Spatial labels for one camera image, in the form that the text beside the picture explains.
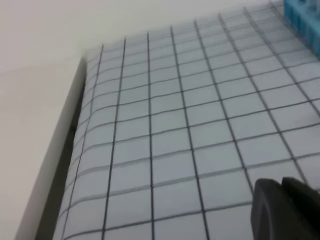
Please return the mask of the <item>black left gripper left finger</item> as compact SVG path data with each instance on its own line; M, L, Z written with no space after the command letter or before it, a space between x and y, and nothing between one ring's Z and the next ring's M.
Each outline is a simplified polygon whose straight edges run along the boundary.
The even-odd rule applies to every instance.
M255 240L316 240L282 183L273 179L255 182L250 222Z

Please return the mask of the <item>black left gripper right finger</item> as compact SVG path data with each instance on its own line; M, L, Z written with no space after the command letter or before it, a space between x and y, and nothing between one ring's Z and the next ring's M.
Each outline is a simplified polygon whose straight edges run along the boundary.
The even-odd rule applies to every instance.
M320 194L307 184L293 177L284 177L281 182L297 212L302 217L305 229L320 239Z

